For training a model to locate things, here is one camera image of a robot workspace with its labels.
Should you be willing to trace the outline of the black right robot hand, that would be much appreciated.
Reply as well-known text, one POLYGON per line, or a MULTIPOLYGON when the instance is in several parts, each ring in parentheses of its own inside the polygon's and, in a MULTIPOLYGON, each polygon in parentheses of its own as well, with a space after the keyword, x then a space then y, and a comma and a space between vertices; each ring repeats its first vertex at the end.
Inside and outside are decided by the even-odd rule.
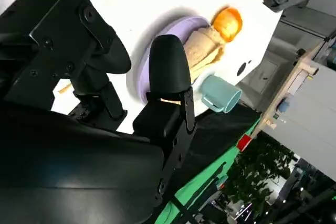
POLYGON ((132 134, 109 74, 131 61, 90 0, 16 0, 1 14, 1 223, 143 223, 194 137, 183 44, 156 37, 132 134))

